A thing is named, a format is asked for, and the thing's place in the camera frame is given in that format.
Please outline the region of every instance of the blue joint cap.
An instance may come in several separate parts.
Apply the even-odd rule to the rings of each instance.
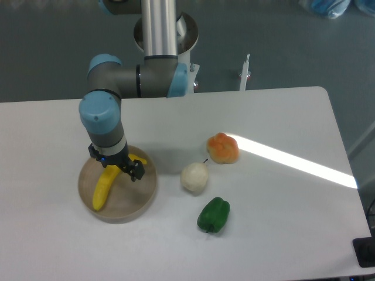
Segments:
[[[175,75],[169,87],[167,98],[183,97],[188,90],[188,67],[185,63],[177,65]]]
[[[122,65],[121,60],[116,56],[112,56],[111,54],[98,54],[91,60],[87,75],[95,66],[101,63],[118,63],[120,66]]]
[[[113,15],[113,14],[107,9],[107,7],[104,5],[103,0],[98,0],[98,4],[99,4],[100,9],[101,9],[104,13],[106,13],[107,15]]]
[[[105,91],[93,91],[83,97],[79,106],[82,124],[89,133],[111,132],[120,121],[120,107]]]
[[[341,14],[343,10],[349,5],[350,0],[337,1],[337,0],[313,0],[311,9],[321,16],[333,16]]]

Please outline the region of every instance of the wooden plate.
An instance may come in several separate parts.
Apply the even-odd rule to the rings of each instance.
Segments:
[[[132,182],[128,174],[121,172],[113,181],[107,201],[99,211],[93,208],[93,195],[104,168],[100,162],[90,158],[81,170],[78,180],[80,197],[91,213],[105,222],[122,224],[133,220],[147,209],[156,192],[157,175],[152,160],[134,146],[129,146],[129,153],[147,160],[145,174],[141,180]]]

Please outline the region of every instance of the yellow banana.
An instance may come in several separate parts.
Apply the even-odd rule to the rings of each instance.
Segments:
[[[147,164],[146,159],[140,158],[137,155],[129,154],[129,158],[132,161],[139,160],[143,165]],[[120,168],[117,166],[107,166],[104,169],[104,172],[102,172],[98,183],[96,184],[93,196],[93,208],[96,211],[99,211],[103,207],[107,200],[108,193],[110,192],[112,183],[120,171]]]

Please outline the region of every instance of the blue object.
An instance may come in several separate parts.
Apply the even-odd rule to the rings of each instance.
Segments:
[[[120,66],[122,65],[121,60],[116,56],[112,56],[111,54],[98,54],[91,60],[87,75],[95,66],[101,63],[118,63]]]
[[[355,0],[355,3],[362,12],[375,16],[375,0]]]
[[[113,15],[113,14],[107,9],[107,7],[104,5],[103,0],[98,0],[98,4],[99,4],[100,9],[101,9],[104,13],[106,13],[107,15]]]
[[[169,87],[167,98],[183,97],[188,89],[188,67],[185,63],[177,65],[175,75]]]
[[[83,97],[79,106],[81,122],[89,133],[111,132],[120,121],[120,107],[111,94],[93,91]]]
[[[307,11],[335,19],[345,12],[350,0],[299,0],[299,4]]]

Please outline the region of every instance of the gray floor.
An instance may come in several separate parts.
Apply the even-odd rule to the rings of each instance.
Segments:
[[[36,8],[43,3],[45,9]],[[335,20],[312,16],[297,1],[186,0],[183,6],[200,32],[192,51],[201,65],[199,91],[238,90],[237,71],[250,53],[248,90],[327,89],[346,148],[375,120],[375,18],[354,5]],[[107,16],[95,1],[3,0],[0,102],[81,98],[88,63],[99,53],[141,63],[132,37],[139,17]],[[366,155],[375,155],[371,147]],[[375,174],[367,158],[352,162],[360,183]],[[373,189],[363,193],[364,205],[373,197]]]

